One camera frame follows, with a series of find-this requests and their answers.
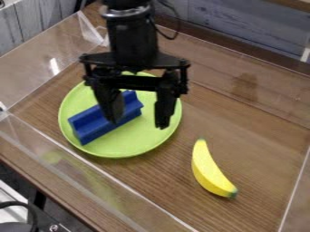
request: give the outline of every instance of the banana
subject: banana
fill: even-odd
[[[191,168],[199,184],[215,195],[234,198],[238,189],[218,168],[205,139],[198,139],[193,150]]]

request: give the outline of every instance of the blue rectangular block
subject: blue rectangular block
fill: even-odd
[[[137,92],[124,91],[123,99],[124,114],[116,124],[112,124],[110,121],[107,121],[99,105],[91,107],[86,111],[68,118],[74,134],[83,145],[103,136],[110,131],[115,130],[142,114],[141,109],[143,104],[137,98]]]

